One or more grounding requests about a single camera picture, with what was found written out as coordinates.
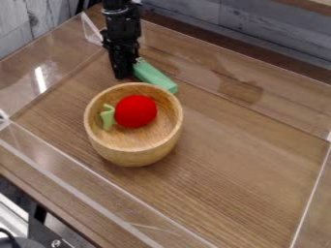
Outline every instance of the red tomato toy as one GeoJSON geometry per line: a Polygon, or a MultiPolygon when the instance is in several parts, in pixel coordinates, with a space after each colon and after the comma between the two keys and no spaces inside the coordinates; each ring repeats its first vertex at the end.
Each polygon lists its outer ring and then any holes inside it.
{"type": "Polygon", "coordinates": [[[118,103],[115,120],[124,127],[139,128],[155,119],[156,114],[158,107],[154,100],[147,96],[134,95],[118,103]]]}

